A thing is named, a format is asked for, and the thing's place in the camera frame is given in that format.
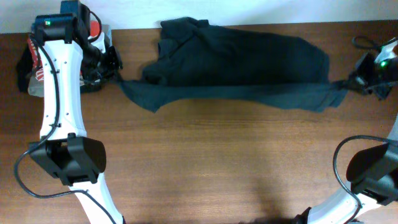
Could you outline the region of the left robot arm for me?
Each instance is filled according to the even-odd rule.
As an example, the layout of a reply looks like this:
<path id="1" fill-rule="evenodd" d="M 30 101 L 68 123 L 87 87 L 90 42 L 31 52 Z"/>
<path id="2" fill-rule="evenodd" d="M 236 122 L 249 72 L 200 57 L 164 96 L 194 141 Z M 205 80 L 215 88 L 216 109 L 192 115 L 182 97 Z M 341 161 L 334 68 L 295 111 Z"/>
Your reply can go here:
<path id="1" fill-rule="evenodd" d="M 123 63 L 96 14 L 80 1 L 62 1 L 57 14 L 35 18 L 29 47 L 44 87 L 40 139 L 27 155 L 76 195 L 91 223 L 124 223 L 106 185 L 106 151 L 87 136 L 81 93 L 100 89 Z"/>

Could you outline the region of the dark green t-shirt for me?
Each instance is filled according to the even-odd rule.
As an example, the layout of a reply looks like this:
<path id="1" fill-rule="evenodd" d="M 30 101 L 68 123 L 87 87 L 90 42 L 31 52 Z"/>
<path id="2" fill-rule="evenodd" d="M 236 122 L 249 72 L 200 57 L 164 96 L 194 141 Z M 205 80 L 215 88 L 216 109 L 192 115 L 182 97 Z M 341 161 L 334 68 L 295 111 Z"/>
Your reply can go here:
<path id="1" fill-rule="evenodd" d="M 158 59 L 139 80 L 119 86 L 156 112 L 183 99 L 255 101 L 283 110 L 322 112 L 347 92 L 328 78 L 330 60 L 300 37 L 229 29 L 183 17 L 161 22 Z"/>

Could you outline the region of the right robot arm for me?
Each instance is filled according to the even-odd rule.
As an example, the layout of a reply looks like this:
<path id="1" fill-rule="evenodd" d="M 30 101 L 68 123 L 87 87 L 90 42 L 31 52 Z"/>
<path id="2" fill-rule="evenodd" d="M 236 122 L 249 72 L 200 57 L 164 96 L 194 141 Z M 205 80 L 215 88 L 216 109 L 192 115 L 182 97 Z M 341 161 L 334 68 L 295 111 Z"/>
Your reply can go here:
<path id="1" fill-rule="evenodd" d="M 363 40 L 368 52 L 357 61 L 343 88 L 362 95 L 375 94 L 384 100 L 397 85 L 397 38 L 383 44 L 367 37 Z M 372 140 L 379 145 L 353 156 L 346 171 L 347 181 L 343 182 L 337 158 L 343 145 L 353 140 Z M 332 166 L 339 189 L 321 204 L 298 214 L 292 223 L 357 223 L 360 215 L 396 202 L 397 126 L 393 126 L 387 138 L 357 135 L 342 140 L 334 151 Z"/>

